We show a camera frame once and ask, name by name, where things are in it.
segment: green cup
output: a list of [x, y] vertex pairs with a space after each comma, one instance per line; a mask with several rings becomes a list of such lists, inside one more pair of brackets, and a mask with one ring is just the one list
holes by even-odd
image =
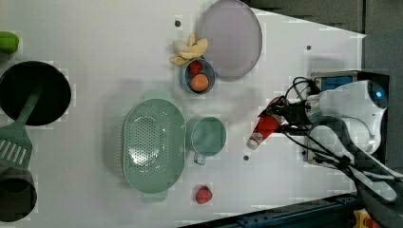
[[205, 164], [205, 159], [220, 153], [225, 145], [224, 124], [215, 117], [193, 119], [187, 134], [188, 148], [195, 152], [194, 162]]

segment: black pot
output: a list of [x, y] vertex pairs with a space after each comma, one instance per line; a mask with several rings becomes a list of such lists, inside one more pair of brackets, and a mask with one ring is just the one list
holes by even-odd
[[26, 217], [35, 207], [37, 195], [28, 170], [9, 168], [0, 174], [0, 220], [12, 222]]
[[1, 108], [16, 120], [37, 85], [40, 85], [41, 97], [26, 125], [45, 125], [58, 120], [70, 104], [71, 89], [60, 70], [42, 62], [16, 64], [3, 74], [0, 79]]

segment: strawberry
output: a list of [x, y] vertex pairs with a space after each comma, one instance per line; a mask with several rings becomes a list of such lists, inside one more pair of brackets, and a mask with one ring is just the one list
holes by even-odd
[[199, 74], [201, 70], [202, 70], [202, 64], [199, 62], [192, 62], [189, 65], [190, 74], [192, 74], [193, 76]]
[[207, 186], [202, 186], [196, 194], [196, 202], [198, 204], [204, 204], [213, 198], [213, 193]]

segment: black pan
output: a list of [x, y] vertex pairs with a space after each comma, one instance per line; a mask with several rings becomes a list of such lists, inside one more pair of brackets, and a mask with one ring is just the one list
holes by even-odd
[[0, 106], [16, 120], [31, 91], [41, 84], [42, 94], [27, 125], [45, 125], [58, 120], [71, 101], [66, 77], [54, 66], [29, 61], [10, 67], [0, 79]]

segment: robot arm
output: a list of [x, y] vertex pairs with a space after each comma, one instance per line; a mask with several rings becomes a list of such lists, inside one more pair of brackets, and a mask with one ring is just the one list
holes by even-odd
[[323, 91], [307, 101], [313, 106], [306, 112], [313, 124], [324, 116], [359, 120], [370, 133], [368, 148], [364, 151], [373, 154], [379, 147], [381, 121], [388, 104], [387, 95], [380, 85], [360, 81]]
[[[360, 81], [295, 104], [279, 101], [265, 112], [281, 115], [289, 125], [302, 130], [318, 156], [355, 182], [375, 219], [396, 219], [403, 224], [403, 175], [372, 156], [381, 142], [380, 126], [387, 104], [387, 94], [380, 85]], [[300, 127], [307, 124], [309, 132]], [[282, 127], [283, 132], [291, 129]]]

